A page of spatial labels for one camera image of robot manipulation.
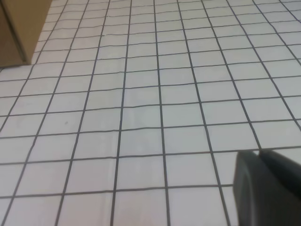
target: grid pattern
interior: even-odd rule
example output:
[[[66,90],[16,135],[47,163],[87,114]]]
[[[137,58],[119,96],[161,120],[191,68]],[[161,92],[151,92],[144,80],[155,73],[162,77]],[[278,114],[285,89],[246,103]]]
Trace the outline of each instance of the grid pattern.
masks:
[[[54,0],[0,69],[1,226],[237,226],[238,151],[301,162],[301,1]]]

